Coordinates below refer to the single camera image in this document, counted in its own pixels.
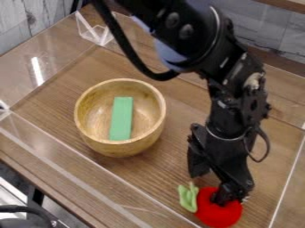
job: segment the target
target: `red object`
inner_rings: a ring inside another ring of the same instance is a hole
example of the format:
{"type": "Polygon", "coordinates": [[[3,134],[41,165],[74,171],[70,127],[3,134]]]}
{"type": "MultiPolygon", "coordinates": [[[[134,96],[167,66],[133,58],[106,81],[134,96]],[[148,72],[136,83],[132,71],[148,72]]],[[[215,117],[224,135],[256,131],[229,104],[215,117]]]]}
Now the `red object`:
{"type": "Polygon", "coordinates": [[[239,201],[229,201],[224,207],[211,203],[211,195],[216,192],[217,188],[203,188],[199,190],[196,196],[197,211],[195,216],[201,222],[213,228],[225,228],[236,223],[240,218],[243,206],[239,201]]]}

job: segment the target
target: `small green object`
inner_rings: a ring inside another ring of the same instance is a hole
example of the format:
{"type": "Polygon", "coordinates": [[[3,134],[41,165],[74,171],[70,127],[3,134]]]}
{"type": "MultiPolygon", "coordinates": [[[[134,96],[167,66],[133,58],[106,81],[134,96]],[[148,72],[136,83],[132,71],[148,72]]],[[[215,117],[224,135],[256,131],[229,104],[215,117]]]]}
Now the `small green object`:
{"type": "Polygon", "coordinates": [[[114,97],[109,127],[109,140],[121,141],[130,137],[132,127],[132,97],[114,97]]]}
{"type": "Polygon", "coordinates": [[[197,207],[196,207],[197,192],[199,192],[199,188],[193,185],[193,183],[189,183],[189,189],[187,189],[187,187],[184,187],[183,185],[179,185],[177,187],[179,204],[191,213],[195,213],[197,210],[197,207]]]}

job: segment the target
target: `wooden bowl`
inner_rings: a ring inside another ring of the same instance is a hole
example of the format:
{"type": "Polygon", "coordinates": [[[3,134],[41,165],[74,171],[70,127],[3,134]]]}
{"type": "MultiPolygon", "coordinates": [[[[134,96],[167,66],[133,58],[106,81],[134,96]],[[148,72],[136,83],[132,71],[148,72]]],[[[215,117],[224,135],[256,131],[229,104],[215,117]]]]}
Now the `wooden bowl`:
{"type": "Polygon", "coordinates": [[[90,87],[76,101],[73,120],[86,145],[104,156],[128,157],[147,149],[163,130],[165,101],[157,89],[133,79],[113,79],[90,87]],[[108,140],[116,96],[133,97],[130,139],[108,140]]]}

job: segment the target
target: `green sponge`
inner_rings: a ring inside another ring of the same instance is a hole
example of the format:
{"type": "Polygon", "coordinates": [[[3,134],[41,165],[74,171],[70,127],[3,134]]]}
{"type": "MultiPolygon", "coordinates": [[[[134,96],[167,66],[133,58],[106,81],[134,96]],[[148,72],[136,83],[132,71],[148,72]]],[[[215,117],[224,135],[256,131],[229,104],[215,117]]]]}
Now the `green sponge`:
{"type": "Polygon", "coordinates": [[[109,126],[109,140],[121,141],[130,137],[132,127],[132,97],[114,97],[112,107],[112,118],[109,126]]]}

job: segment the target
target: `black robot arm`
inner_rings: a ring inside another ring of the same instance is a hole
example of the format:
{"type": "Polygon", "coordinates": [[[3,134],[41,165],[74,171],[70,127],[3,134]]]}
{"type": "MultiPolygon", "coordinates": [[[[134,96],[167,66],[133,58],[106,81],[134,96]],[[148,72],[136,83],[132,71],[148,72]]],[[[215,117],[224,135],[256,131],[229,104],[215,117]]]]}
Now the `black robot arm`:
{"type": "Polygon", "coordinates": [[[102,0],[92,4],[102,16],[126,58],[148,77],[173,78],[195,72],[205,78],[212,100],[205,126],[192,124],[188,137],[189,176],[209,170],[221,183],[211,201],[223,205],[243,200],[254,188],[246,159],[259,162],[268,154],[267,136],[259,123],[270,105],[264,91],[264,71],[233,37],[233,25],[204,0],[114,0],[136,17],[156,39],[157,55],[169,71],[155,74],[136,56],[122,30],[102,0]],[[255,159],[255,137],[266,141],[266,155],[255,159]]]}

